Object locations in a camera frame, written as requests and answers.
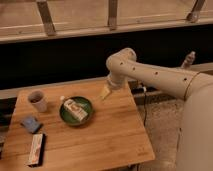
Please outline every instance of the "cable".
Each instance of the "cable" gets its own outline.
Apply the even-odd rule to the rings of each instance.
[[[146,108],[146,99],[147,99],[147,95],[146,95],[146,92],[147,92],[147,88],[142,85],[142,88],[143,88],[143,93],[144,93],[144,103],[143,103],[143,106],[144,106],[144,112],[145,112],[145,115],[144,115],[144,121],[143,121],[143,124],[144,126],[146,126],[146,120],[147,120],[147,108]]]

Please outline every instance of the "gray floor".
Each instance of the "gray floor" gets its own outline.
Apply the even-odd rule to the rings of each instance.
[[[153,96],[153,93],[151,96],[148,94],[146,102],[146,130],[156,159],[139,164],[138,168],[128,169],[128,167],[123,167],[110,171],[136,171],[137,169],[140,171],[175,171],[178,130],[184,102],[171,99],[166,95]],[[138,105],[138,109],[144,118],[144,105]]]

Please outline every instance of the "wooden table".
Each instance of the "wooden table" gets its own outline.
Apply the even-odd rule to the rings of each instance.
[[[128,85],[106,100],[98,97],[105,81],[91,81],[42,88],[48,111],[38,113],[27,102],[30,90],[19,93],[0,160],[1,171],[94,171],[141,163],[154,159],[149,138]],[[59,116],[60,96],[83,96],[94,107],[94,117],[74,128]],[[27,166],[32,135],[20,121],[34,115],[43,123],[40,133],[47,135],[43,165]]]

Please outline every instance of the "small box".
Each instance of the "small box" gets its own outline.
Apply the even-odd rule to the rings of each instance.
[[[88,113],[72,99],[66,100],[64,107],[79,122],[84,121],[88,116]]]
[[[29,167],[36,167],[42,165],[45,138],[46,138],[45,134],[33,135],[30,156],[28,161]]]
[[[34,134],[36,133],[42,126],[34,116],[27,116],[21,121],[21,125],[24,126],[28,132]]]

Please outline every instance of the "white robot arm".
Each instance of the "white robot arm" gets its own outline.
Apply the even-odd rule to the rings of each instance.
[[[177,171],[213,170],[213,76],[137,63],[130,48],[111,55],[106,65],[111,89],[122,87],[128,76],[185,100]]]

